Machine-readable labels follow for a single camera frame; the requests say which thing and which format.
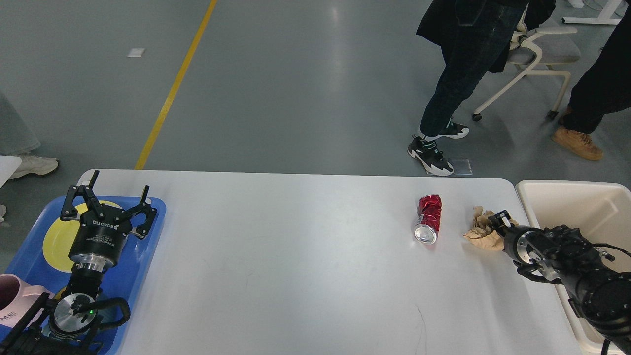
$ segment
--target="brown boot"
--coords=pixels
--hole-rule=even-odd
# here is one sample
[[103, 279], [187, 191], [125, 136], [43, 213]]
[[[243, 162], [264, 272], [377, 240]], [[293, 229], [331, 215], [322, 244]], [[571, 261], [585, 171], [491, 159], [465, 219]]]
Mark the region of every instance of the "brown boot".
[[576, 155], [587, 160], [601, 160], [603, 158], [602, 149], [598, 148], [587, 133], [572, 131], [563, 126], [559, 127], [552, 140], [562, 147], [568, 148]]

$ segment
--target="gray pants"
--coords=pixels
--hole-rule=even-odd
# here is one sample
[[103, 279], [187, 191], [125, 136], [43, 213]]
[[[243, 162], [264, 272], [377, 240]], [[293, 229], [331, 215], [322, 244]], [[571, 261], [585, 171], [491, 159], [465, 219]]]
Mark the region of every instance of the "gray pants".
[[0, 155], [24, 154], [39, 146], [33, 131], [0, 91]]

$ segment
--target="yellow plate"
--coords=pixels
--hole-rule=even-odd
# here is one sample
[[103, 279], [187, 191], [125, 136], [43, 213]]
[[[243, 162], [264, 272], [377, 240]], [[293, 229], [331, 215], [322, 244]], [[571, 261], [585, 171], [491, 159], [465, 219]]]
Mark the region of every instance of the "yellow plate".
[[[120, 208], [116, 203], [111, 201], [100, 201], [106, 205]], [[85, 203], [76, 207], [79, 215], [85, 213], [88, 210], [88, 206]], [[68, 258], [70, 247], [74, 242], [79, 231], [79, 222], [77, 220], [69, 220], [63, 222], [61, 219], [57, 219], [48, 228], [46, 236], [44, 236], [44, 243], [42, 244], [42, 251], [44, 252], [44, 258], [46, 262], [62, 272], [71, 272], [73, 268], [73, 261]]]

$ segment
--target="chair leg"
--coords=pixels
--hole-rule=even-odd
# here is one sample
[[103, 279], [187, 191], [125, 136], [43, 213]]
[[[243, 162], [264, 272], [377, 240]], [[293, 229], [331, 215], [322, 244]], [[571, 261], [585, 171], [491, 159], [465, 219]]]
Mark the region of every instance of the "chair leg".
[[552, 107], [552, 112], [558, 112], [559, 106], [561, 106], [561, 100], [563, 100], [563, 95], [565, 95], [565, 91], [567, 90], [568, 85], [570, 84], [571, 74], [567, 70], [532, 70], [528, 75], [540, 75], [540, 76], [562, 76], [564, 77], [563, 85], [561, 85], [561, 89], [558, 91], [557, 100]]
[[515, 83], [517, 83], [521, 78], [529, 74], [527, 73], [527, 71], [528, 71], [528, 68], [524, 69], [523, 71], [521, 71], [521, 73], [517, 74], [517, 76], [515, 76], [513, 80], [511, 80], [508, 84], [506, 84], [505, 87], [503, 87], [495, 95], [491, 96], [490, 99], [484, 101], [482, 105], [480, 105], [477, 109], [475, 109], [475, 111], [473, 111], [473, 115], [475, 116], [482, 113], [484, 109], [486, 109], [490, 104], [492, 104], [493, 101], [497, 100], [500, 96], [502, 96], [502, 94], [505, 93], [508, 89], [510, 89], [511, 86], [515, 85]]

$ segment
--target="sneaker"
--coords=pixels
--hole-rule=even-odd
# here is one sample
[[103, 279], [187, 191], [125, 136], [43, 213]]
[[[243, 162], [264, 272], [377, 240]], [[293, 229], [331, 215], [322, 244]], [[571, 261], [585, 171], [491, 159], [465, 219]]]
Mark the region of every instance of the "sneaker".
[[22, 164], [9, 177], [9, 180], [20, 178], [26, 174], [46, 175], [59, 166], [59, 162], [55, 158], [42, 158], [31, 154], [22, 154], [19, 157], [22, 159]]
[[436, 143], [432, 141], [430, 146], [424, 147], [421, 138], [415, 137], [408, 145], [410, 157], [420, 161], [425, 170], [438, 176], [447, 176], [454, 173], [454, 167], [442, 156], [442, 152], [436, 148]]
[[462, 138], [469, 134], [469, 128], [463, 124], [453, 123], [449, 121], [447, 127], [443, 128], [438, 134], [439, 137], [448, 137], [453, 139]]

